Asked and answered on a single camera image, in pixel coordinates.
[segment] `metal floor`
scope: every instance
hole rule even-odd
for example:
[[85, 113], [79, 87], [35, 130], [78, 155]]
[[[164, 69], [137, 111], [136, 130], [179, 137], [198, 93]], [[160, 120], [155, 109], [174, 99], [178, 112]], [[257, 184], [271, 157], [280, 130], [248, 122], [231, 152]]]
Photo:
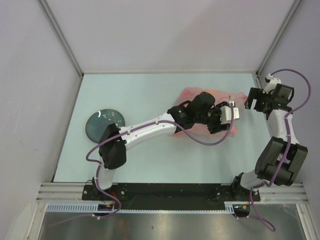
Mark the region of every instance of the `metal floor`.
[[260, 221], [240, 219], [231, 214], [119, 213], [96, 220], [81, 217], [57, 226], [48, 226], [76, 216], [48, 212], [39, 240], [304, 240], [306, 239], [295, 204], [258, 205], [259, 213], [276, 228], [268, 231]]

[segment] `purple cable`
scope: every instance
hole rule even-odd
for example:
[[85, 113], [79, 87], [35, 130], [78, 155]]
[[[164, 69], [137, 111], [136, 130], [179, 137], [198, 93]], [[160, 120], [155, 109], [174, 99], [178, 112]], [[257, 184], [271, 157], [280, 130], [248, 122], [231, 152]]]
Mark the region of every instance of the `purple cable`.
[[[231, 108], [231, 121], [230, 121], [230, 126], [229, 126], [229, 129], [226, 131], [225, 135], [219, 140], [219, 141], [216, 141], [216, 142], [204, 142], [204, 141], [200, 141], [199, 139], [196, 139], [194, 136], [192, 136], [187, 130], [185, 130], [181, 125], [179, 125], [178, 123], [174, 122], [174, 121], [169, 121], [169, 120], [160, 120], [158, 122], [150, 122], [150, 123], [147, 123], [147, 124], [144, 124], [144, 125], [141, 125], [141, 126], [138, 126], [136, 128], [133, 128], [133, 129], [130, 129], [130, 132], [133, 133], [137, 130], [140, 130], [140, 129], [143, 129], [143, 128], [146, 128], [146, 127], [149, 127], [149, 126], [152, 126], [152, 125], [156, 125], [156, 124], [161, 124], [161, 123], [166, 123], [166, 124], [173, 124], [175, 126], [177, 126], [179, 129], [181, 129], [189, 138], [191, 138], [192, 140], [196, 141], [197, 143], [199, 144], [202, 144], [202, 145], [206, 145], [206, 146], [215, 146], [217, 144], [220, 144], [222, 141], [224, 141], [230, 134], [230, 131], [234, 125], [234, 106], [233, 104], [231, 103], [230, 104], [230, 108]], [[100, 168], [102, 166], [102, 162], [100, 160], [96, 160], [96, 159], [91, 159], [89, 158], [90, 155], [98, 148], [100, 148], [102, 145], [105, 145], [106, 143], [114, 140], [114, 139], [117, 139], [123, 135], [126, 135], [128, 134], [127, 131], [125, 132], [122, 132], [122, 133], [119, 133], [115, 136], [112, 136], [102, 142], [100, 142], [98, 145], [96, 145], [95, 147], [93, 147], [88, 153], [87, 155], [85, 156], [85, 159], [88, 161], [88, 162], [93, 162], [93, 163], [97, 163], [99, 164], [99, 166], [97, 167], [96, 169], [96, 173], [95, 173], [95, 179], [94, 179], [94, 182], [95, 182], [95, 185], [96, 185], [96, 188], [101, 192], [103, 193], [104, 195], [106, 195], [107, 197], [115, 200], [119, 206], [118, 208], [113, 211], [113, 212], [110, 212], [108, 215], [106, 216], [100, 216], [101, 219], [103, 218], [108, 218], [110, 216], [113, 216], [114, 214], [116, 214], [117, 212], [119, 212], [121, 210], [121, 202], [114, 196], [112, 196], [111, 194], [105, 192], [104, 190], [101, 189], [100, 185], [99, 185], [99, 181], [98, 181], [98, 178], [99, 178], [99, 171], [100, 171]], [[59, 225], [59, 224], [63, 224], [65, 222], [68, 222], [68, 221], [71, 221], [71, 220], [74, 220], [74, 219], [77, 219], [77, 218], [82, 218], [82, 217], [89, 217], [89, 216], [92, 216], [91, 214], [82, 214], [82, 215], [78, 215], [78, 216], [74, 216], [74, 217], [71, 217], [71, 218], [68, 218], [68, 219], [65, 219], [65, 220], [62, 220], [62, 221], [59, 221], [59, 222], [56, 222], [54, 224], [50, 224], [49, 227], [53, 227], [53, 226], [56, 226], [56, 225]]]
[[252, 192], [253, 192], [254, 189], [261, 188], [261, 187], [263, 187], [264, 185], [266, 185], [266, 186], [269, 188], [269, 187], [271, 187], [271, 186], [274, 184], [275, 179], [276, 179], [276, 177], [277, 177], [277, 175], [278, 175], [278, 173], [279, 173], [279, 171], [280, 171], [280, 169], [281, 169], [281, 166], [282, 166], [282, 164], [284, 163], [285, 159], [287, 158], [287, 154], [288, 154], [288, 152], [289, 152], [290, 145], [291, 145], [291, 136], [290, 136], [291, 131], [290, 131], [290, 126], [289, 126], [288, 116], [289, 116], [290, 114], [293, 114], [293, 113], [296, 112], [297, 110], [301, 109], [304, 105], [306, 105], [307, 102], [308, 102], [309, 99], [310, 99], [310, 96], [311, 96], [311, 85], [310, 85], [310, 82], [309, 82], [309, 80], [306, 78], [306, 76], [304, 76], [302, 73], [300, 73], [300, 72], [298, 72], [298, 71], [296, 71], [296, 70], [293, 70], [293, 69], [284, 68], [284, 69], [280, 69], [280, 70], [277, 70], [277, 71], [271, 73], [271, 75], [273, 76], [274, 74], [279, 73], [279, 72], [283, 72], [283, 71], [293, 72], [293, 73], [298, 74], [299, 76], [301, 76], [301, 77], [305, 80], [306, 84], [308, 85], [308, 95], [307, 95], [306, 99], [304, 100], [304, 102], [303, 102], [300, 106], [298, 106], [297, 108], [289, 111], [289, 112], [284, 116], [284, 117], [285, 117], [285, 118], [284, 118], [285, 128], [286, 128], [286, 133], [287, 133], [287, 145], [286, 145], [286, 148], [285, 148], [285, 150], [284, 150], [284, 153], [283, 153], [283, 155], [282, 155], [282, 158], [281, 158], [281, 160], [280, 160], [280, 162], [279, 162], [279, 164], [278, 164], [278, 166], [277, 166], [277, 168], [276, 168], [276, 170], [275, 170], [275, 172], [274, 172], [274, 174], [273, 174], [273, 176], [272, 176], [269, 184], [266, 184], [266, 183], [264, 182], [264, 183], [262, 183], [262, 184], [260, 184], [260, 185], [254, 186], [254, 187], [250, 190], [250, 193], [249, 193], [249, 198], [250, 198], [250, 201], [251, 201], [251, 203], [252, 203], [252, 207], [253, 207], [253, 209], [254, 209], [254, 211], [255, 211], [255, 214], [257, 215], [257, 216], [250, 216], [249, 218], [259, 219], [259, 220], [262, 222], [262, 224], [263, 224], [267, 229], [269, 229], [271, 232], [275, 232], [275, 231], [276, 231], [276, 228], [275, 228], [275, 226], [274, 226], [273, 224], [271, 224], [271, 222], [269, 222], [268, 220], [266, 220], [266, 219], [264, 219], [263, 217], [260, 216], [260, 214], [259, 214], [258, 211], [257, 211], [256, 205], [255, 205], [255, 203], [254, 203], [254, 199], [253, 199], [253, 197], [252, 197]]

